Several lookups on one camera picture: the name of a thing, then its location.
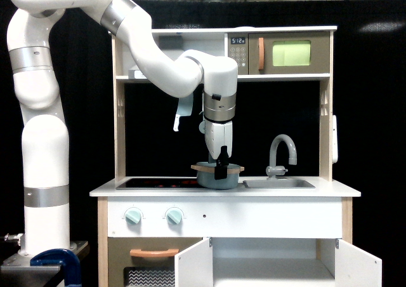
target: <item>faucet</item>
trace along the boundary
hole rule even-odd
[[[266,174],[268,179],[276,178],[275,176],[285,175],[287,169],[284,166],[277,166],[277,149],[280,142],[284,141],[289,149],[289,164],[297,165],[298,155],[296,153],[296,146],[290,136],[279,135],[273,139],[271,144],[271,150],[269,152],[269,166],[266,168]]]

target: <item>white countertop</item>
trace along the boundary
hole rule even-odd
[[[338,181],[328,182],[321,177],[286,177],[287,179],[305,180],[315,186],[314,189],[247,189],[242,183],[244,180],[265,180],[267,176],[240,177],[235,189],[119,189],[120,184],[131,178],[167,178],[167,177],[125,177],[116,182],[114,179],[90,192],[91,197],[360,197],[361,193]]]

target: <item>black cooktop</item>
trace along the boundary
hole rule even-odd
[[[116,189],[205,189],[205,187],[199,185],[196,178],[132,178]]]

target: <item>pot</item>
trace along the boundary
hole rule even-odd
[[[216,190],[234,189],[239,184],[240,172],[244,167],[237,164],[229,164],[227,168],[227,178],[214,179],[214,168],[216,163],[198,162],[192,165],[194,170],[197,170],[197,183],[203,187]]]

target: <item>knob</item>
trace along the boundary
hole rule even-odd
[[[182,221],[182,211],[179,208],[170,208],[166,211],[166,220],[171,225],[178,225]]]
[[[126,218],[126,222],[129,225],[136,225],[138,222],[141,220],[141,211],[137,208],[130,208],[126,211],[126,214],[124,214],[124,217]]]

